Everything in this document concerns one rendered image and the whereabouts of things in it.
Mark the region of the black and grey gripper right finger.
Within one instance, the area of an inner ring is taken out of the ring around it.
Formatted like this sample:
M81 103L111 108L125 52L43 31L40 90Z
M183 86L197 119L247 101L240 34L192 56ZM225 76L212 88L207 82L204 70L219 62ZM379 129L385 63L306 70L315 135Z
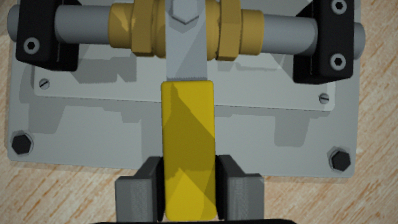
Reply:
M245 174L230 155L215 155L215 206L219 220L264 219L264 178Z

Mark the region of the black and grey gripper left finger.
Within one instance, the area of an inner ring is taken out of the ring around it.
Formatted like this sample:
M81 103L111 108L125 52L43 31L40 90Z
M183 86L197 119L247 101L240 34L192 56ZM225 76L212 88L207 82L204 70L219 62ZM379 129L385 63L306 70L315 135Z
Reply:
M119 176L114 183L116 222L162 222L165 211L163 156L150 156L134 176Z

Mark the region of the brass ball valve with yellow handle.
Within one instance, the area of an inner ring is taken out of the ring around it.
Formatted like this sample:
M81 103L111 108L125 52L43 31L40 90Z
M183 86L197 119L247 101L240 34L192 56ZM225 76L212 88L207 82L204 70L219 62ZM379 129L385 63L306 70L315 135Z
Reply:
M170 221L217 214L214 105L332 111L365 48L354 0L217 1L20 0L7 17L36 96L161 102Z

